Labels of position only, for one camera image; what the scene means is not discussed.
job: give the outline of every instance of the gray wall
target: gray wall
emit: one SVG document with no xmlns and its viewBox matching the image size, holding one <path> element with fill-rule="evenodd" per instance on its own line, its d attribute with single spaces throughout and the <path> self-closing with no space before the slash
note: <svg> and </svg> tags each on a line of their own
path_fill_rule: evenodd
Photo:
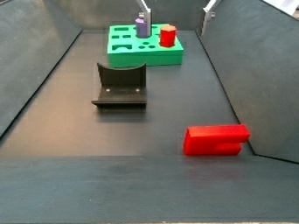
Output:
<svg viewBox="0 0 299 224">
<path fill-rule="evenodd" d="M 0 5 L 0 136 L 80 34 L 50 0 Z"/>
<path fill-rule="evenodd" d="M 200 38 L 256 154 L 299 162 L 299 21 L 260 0 L 223 0 Z"/>
<path fill-rule="evenodd" d="M 133 24 L 140 10 L 136 0 L 53 0 L 85 30 Z M 145 0 L 154 23 L 169 23 L 180 30 L 194 30 L 206 0 Z"/>
</svg>

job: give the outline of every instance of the green foam block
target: green foam block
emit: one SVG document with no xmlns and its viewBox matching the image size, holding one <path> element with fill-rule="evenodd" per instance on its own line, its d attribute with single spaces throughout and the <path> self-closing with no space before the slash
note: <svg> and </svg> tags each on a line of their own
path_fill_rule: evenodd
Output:
<svg viewBox="0 0 299 224">
<path fill-rule="evenodd" d="M 110 67 L 178 65 L 182 63 L 182 45 L 174 38 L 173 47 L 160 46 L 160 28 L 152 25 L 152 37 L 137 38 L 134 25 L 109 26 L 106 56 Z"/>
</svg>

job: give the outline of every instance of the hole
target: hole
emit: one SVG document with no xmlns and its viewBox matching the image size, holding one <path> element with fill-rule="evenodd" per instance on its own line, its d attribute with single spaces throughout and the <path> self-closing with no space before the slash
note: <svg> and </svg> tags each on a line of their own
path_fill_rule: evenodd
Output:
<svg viewBox="0 0 299 224">
<path fill-rule="evenodd" d="M 124 47 L 126 50 L 132 50 L 132 45 L 112 45 L 112 50 L 114 51 L 120 47 Z"/>
<path fill-rule="evenodd" d="M 114 31 L 116 32 L 126 32 L 128 28 L 126 27 L 117 27 L 117 28 L 114 28 Z"/>
</svg>

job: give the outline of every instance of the gray floor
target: gray floor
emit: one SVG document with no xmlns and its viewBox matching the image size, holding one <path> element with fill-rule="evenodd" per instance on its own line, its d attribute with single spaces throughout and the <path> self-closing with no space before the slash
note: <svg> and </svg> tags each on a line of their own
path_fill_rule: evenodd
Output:
<svg viewBox="0 0 299 224">
<path fill-rule="evenodd" d="M 105 36 L 78 37 L 0 143 L 1 157 L 181 155 L 188 126 L 237 122 L 193 31 L 178 34 L 182 64 L 146 68 L 146 108 L 100 111 L 90 101 L 96 63 L 108 63 Z"/>
<path fill-rule="evenodd" d="M 185 157 L 188 125 L 236 123 L 192 31 L 180 66 L 148 67 L 148 105 L 98 111 L 105 34 L 80 35 L 0 146 L 0 223 L 299 220 L 299 166 Z"/>
</svg>

